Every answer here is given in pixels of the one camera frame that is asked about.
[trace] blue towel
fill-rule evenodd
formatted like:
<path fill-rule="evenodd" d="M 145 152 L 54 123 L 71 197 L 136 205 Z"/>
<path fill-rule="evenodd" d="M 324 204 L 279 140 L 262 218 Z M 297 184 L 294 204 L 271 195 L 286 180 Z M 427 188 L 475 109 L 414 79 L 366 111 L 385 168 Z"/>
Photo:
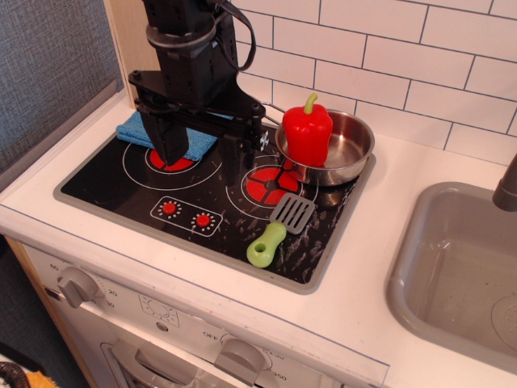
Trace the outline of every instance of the blue towel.
<path fill-rule="evenodd" d="M 231 119 L 231 116 L 222 116 L 227 119 Z M 154 148 L 153 143 L 149 139 L 147 132 L 144 129 L 142 119 L 139 112 L 134 112 L 128 120 L 116 127 L 118 134 L 117 137 L 120 140 L 128 141 L 139 146 L 148 148 Z M 188 136 L 188 151 L 183 156 L 185 159 L 194 161 L 200 160 L 203 155 L 210 150 L 213 143 L 216 142 L 217 137 L 195 131 L 194 129 L 187 128 Z"/>

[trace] white knob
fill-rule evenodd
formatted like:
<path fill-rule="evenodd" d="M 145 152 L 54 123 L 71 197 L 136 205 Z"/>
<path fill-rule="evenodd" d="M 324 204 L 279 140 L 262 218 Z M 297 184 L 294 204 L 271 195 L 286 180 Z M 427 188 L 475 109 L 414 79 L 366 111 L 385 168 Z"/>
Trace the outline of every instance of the white knob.
<path fill-rule="evenodd" d="M 239 339 L 226 341 L 214 365 L 237 380 L 253 386 L 266 364 L 262 353 Z"/>
<path fill-rule="evenodd" d="M 90 301 L 99 289 L 95 280 L 74 267 L 65 269 L 57 278 L 57 282 L 57 287 L 74 309 L 77 309 L 81 303 Z"/>

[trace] white subway tile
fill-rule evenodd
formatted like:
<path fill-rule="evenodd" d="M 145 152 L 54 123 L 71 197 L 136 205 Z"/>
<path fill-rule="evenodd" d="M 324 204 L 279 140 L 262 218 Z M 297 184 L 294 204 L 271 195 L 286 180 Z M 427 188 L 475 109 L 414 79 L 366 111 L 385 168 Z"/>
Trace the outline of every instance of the white subway tile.
<path fill-rule="evenodd" d="M 450 122 L 370 103 L 358 102 L 355 115 L 365 121 L 374 133 L 441 150 L 451 130 Z"/>
<path fill-rule="evenodd" d="M 249 51 L 250 46 L 248 44 L 237 44 L 240 65 L 245 62 Z M 247 72 L 265 78 L 294 83 L 295 85 L 312 87 L 314 66 L 315 60 L 312 58 L 258 47 L 253 65 Z"/>
<path fill-rule="evenodd" d="M 447 87 L 412 82 L 406 110 L 456 123 L 505 133 L 517 103 L 458 91 Z"/>
<path fill-rule="evenodd" d="M 323 91 L 314 91 L 309 88 L 288 85 L 282 82 L 274 83 L 273 101 L 275 105 L 283 109 L 301 107 L 305 105 L 307 98 L 314 92 L 317 94 L 316 103 L 323 105 L 325 108 L 335 109 L 351 114 L 354 113 L 355 100 L 353 99 L 347 99 L 338 95 L 330 95 Z"/>
<path fill-rule="evenodd" d="M 422 42 L 517 61 L 517 21 L 431 7 Z"/>
<path fill-rule="evenodd" d="M 258 101 L 271 102 L 273 96 L 273 81 L 268 78 L 239 73 L 237 83 L 248 95 L 252 95 Z"/>
<path fill-rule="evenodd" d="M 467 90 L 517 101 L 517 63 L 477 57 Z"/>
<path fill-rule="evenodd" d="M 315 89 L 392 108 L 402 108 L 409 81 L 368 70 L 318 61 Z"/>
<path fill-rule="evenodd" d="M 492 15 L 504 16 L 507 18 L 517 19 L 517 1 L 516 0 L 494 0 Z"/>
<path fill-rule="evenodd" d="M 336 28 L 275 19 L 275 49 L 360 67 L 366 36 Z"/>
<path fill-rule="evenodd" d="M 454 124 L 445 149 L 507 166 L 517 153 L 517 137 Z"/>
<path fill-rule="evenodd" d="M 364 68 L 463 88 L 472 61 L 470 54 L 369 36 Z"/>
<path fill-rule="evenodd" d="M 421 2 L 422 4 L 430 4 L 432 6 L 445 6 L 447 8 L 456 8 L 458 10 L 474 11 L 488 13 L 492 0 L 412 0 L 413 2 Z"/>
<path fill-rule="evenodd" d="M 250 21 L 255 39 L 259 46 L 273 48 L 273 17 L 254 12 L 242 12 Z M 235 26 L 235 38 L 239 42 L 251 43 L 250 30 L 243 23 L 233 21 Z"/>
<path fill-rule="evenodd" d="M 418 42 L 427 7 L 395 0 L 322 0 L 321 24 Z"/>
<path fill-rule="evenodd" d="M 317 23 L 320 0 L 232 0 L 237 8 L 288 19 Z"/>

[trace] gray sink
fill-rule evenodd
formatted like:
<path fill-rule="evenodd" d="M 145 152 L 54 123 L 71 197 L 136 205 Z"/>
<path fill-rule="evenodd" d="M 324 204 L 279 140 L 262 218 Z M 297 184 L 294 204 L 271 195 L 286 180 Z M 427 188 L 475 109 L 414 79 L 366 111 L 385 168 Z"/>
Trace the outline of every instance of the gray sink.
<path fill-rule="evenodd" d="M 492 194 L 452 182 L 420 195 L 388 304 L 415 335 L 517 374 L 517 213 Z"/>

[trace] black stovetop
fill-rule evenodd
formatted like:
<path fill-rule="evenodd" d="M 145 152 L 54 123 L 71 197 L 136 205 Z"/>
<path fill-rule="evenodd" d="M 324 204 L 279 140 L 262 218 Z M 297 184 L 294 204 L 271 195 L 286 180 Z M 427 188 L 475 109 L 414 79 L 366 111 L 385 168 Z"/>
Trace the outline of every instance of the black stovetop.
<path fill-rule="evenodd" d="M 313 274 L 333 252 L 356 181 L 334 188 L 299 183 L 282 169 L 280 155 L 270 144 L 238 183 L 226 187 L 216 145 L 198 162 L 181 159 L 167 167 L 154 150 L 114 137 L 67 178 L 57 198 L 301 291 L 313 288 Z M 264 231 L 286 192 L 312 200 L 316 210 L 301 234 L 288 234 L 269 267 L 255 268 L 246 259 L 246 249 Z"/>

